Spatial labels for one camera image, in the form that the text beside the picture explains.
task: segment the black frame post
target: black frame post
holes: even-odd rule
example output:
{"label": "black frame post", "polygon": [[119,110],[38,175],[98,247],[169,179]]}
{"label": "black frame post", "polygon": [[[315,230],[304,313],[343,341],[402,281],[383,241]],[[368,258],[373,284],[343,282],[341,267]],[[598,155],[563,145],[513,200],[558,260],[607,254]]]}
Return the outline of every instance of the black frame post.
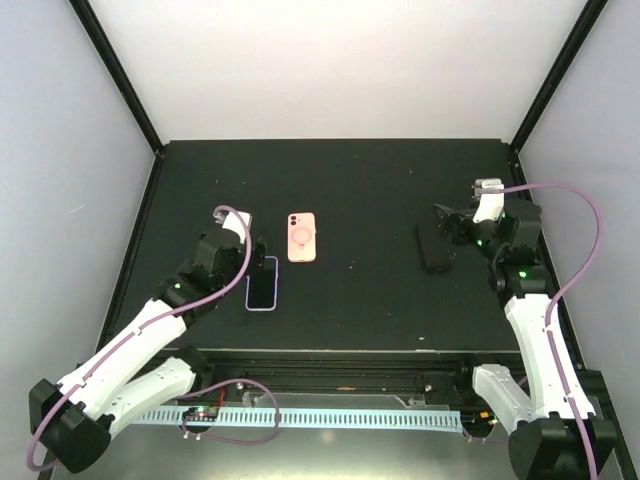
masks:
{"label": "black frame post", "polygon": [[596,20],[600,16],[602,9],[607,4],[607,1],[608,0],[587,0],[578,20],[569,33],[567,40],[564,42],[558,57],[555,62],[553,62],[553,66],[551,67],[551,70],[549,70],[547,78],[544,79],[536,98],[533,100],[533,103],[529,107],[529,111],[520,124],[516,136],[513,137],[511,148],[515,153],[519,153],[522,150],[522,147],[529,138],[529,135],[533,132],[533,129],[538,123],[538,120],[540,120],[549,100],[551,100],[551,97],[558,88],[558,85],[560,85],[562,78],[565,73],[567,73],[567,70],[569,70],[573,59],[576,58],[580,47],[582,47],[582,44],[589,35],[593,25],[595,25]]}
{"label": "black frame post", "polygon": [[89,0],[69,0],[69,3],[75,10],[82,26],[87,31],[89,38],[96,47],[107,70],[109,70],[111,78],[113,78],[118,90],[122,94],[122,98],[124,98],[129,110],[131,110],[133,117],[136,119],[140,130],[142,130],[147,142],[149,142],[151,150],[156,155],[161,154],[164,150],[164,145],[156,133],[155,128],[153,128],[153,124],[142,106],[142,102],[140,98],[138,98],[138,94],[134,90],[133,85],[129,81],[129,77],[124,71],[124,67],[120,63],[116,51],[111,46],[107,34],[102,29],[100,21],[93,11]]}

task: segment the white backdrop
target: white backdrop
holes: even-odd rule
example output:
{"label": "white backdrop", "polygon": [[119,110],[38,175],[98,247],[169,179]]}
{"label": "white backdrop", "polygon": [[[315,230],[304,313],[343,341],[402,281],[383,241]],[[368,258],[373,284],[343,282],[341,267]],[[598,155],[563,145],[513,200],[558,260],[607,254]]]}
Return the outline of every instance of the white backdrop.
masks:
{"label": "white backdrop", "polygon": [[93,0],[163,140],[510,141],[585,0]]}

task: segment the black work surface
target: black work surface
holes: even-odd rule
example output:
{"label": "black work surface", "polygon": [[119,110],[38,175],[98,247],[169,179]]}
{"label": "black work surface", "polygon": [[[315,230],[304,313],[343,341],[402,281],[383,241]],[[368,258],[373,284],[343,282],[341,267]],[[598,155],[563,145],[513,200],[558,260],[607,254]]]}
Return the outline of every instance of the black work surface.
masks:
{"label": "black work surface", "polygon": [[[434,202],[467,207],[476,178],[511,184],[498,140],[179,141],[164,165],[117,330],[193,255],[219,204],[253,214],[252,236],[280,259],[278,307],[248,312],[246,281],[172,347],[504,351],[515,337],[484,260],[425,273],[416,223]],[[287,260],[287,215],[313,212],[317,259]]]}

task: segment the white perforated rail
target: white perforated rail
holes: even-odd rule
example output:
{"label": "white perforated rail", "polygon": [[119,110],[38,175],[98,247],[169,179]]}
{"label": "white perforated rail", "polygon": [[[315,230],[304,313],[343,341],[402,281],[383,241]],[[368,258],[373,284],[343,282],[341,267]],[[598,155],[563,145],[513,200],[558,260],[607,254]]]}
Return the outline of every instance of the white perforated rail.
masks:
{"label": "white perforated rail", "polygon": [[[139,420],[137,425],[181,425],[188,407],[162,406]],[[429,410],[349,410],[281,408],[281,428],[349,428],[368,430],[433,430],[462,433],[460,412]],[[223,407],[215,422],[193,421],[190,426],[269,427],[273,408]]]}

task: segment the robotic arm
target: robotic arm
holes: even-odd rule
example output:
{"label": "robotic arm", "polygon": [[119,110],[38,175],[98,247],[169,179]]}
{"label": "robotic arm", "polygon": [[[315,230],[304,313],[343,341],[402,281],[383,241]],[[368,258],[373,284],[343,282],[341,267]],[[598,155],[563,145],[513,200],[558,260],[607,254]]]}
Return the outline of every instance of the robotic arm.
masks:
{"label": "robotic arm", "polygon": [[[542,210],[526,200],[505,202],[504,185],[499,179],[478,180],[474,187],[471,209],[435,205],[440,247],[446,245],[448,250],[452,244],[471,244],[487,258],[489,284],[516,335],[530,396],[501,365],[477,366],[473,389],[507,430],[511,465],[518,478],[588,478],[585,449],[569,402],[575,403],[586,427],[598,472],[615,445],[616,432],[612,422],[596,418],[578,381],[560,330],[557,307],[550,321],[545,321],[552,285],[536,255]],[[424,232],[418,229],[419,236]],[[450,251],[438,255],[423,247],[423,258],[430,272],[453,266]]]}
{"label": "robotic arm", "polygon": [[[251,216],[239,215],[249,226]],[[55,385],[43,379],[30,391],[34,435],[54,406],[68,397],[45,422],[40,441],[70,472],[91,466],[111,439],[144,412],[188,393],[198,378],[204,380],[209,370],[206,360],[196,349],[185,347],[155,370],[130,381],[158,351],[215,309],[217,299],[154,319],[220,291],[239,274],[246,255],[250,256],[247,275],[263,267],[265,246],[258,242],[253,252],[246,251],[250,241],[245,245],[245,227],[238,217],[226,215],[218,217],[218,222],[201,236],[195,259],[168,278],[111,342]]]}

